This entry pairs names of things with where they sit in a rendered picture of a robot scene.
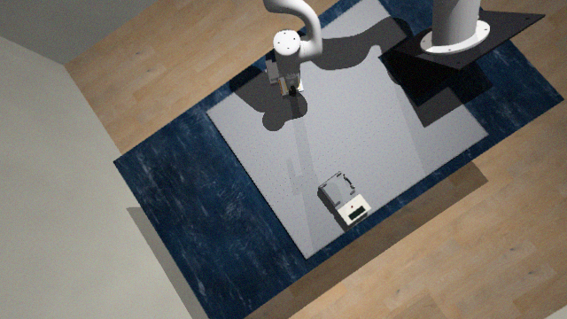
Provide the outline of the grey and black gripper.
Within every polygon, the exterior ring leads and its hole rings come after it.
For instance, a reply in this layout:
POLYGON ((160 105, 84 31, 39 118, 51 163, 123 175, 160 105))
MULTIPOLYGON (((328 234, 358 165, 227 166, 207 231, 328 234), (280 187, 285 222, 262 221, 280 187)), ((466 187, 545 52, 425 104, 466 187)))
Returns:
POLYGON ((295 74, 294 77, 290 76, 286 76, 284 77, 287 89, 289 90, 289 95, 296 97, 297 91, 296 88, 299 87, 299 80, 298 80, 298 74, 295 74))

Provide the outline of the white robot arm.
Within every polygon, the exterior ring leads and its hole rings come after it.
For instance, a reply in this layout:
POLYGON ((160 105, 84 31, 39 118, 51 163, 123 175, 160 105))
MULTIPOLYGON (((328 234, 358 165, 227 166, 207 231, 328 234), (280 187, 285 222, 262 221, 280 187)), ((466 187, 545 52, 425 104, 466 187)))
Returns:
MULTIPOLYGON (((490 27, 478 20, 480 1, 433 0, 432 31, 422 39, 421 50, 431 55, 448 55, 483 42, 490 27)), ((276 62, 265 61, 272 87, 277 85, 276 78, 295 76, 301 63, 321 57, 322 30, 317 15, 303 0, 263 0, 263 3, 268 12, 299 17, 307 29, 307 34, 301 37, 292 29, 283 29, 275 35, 276 62)))

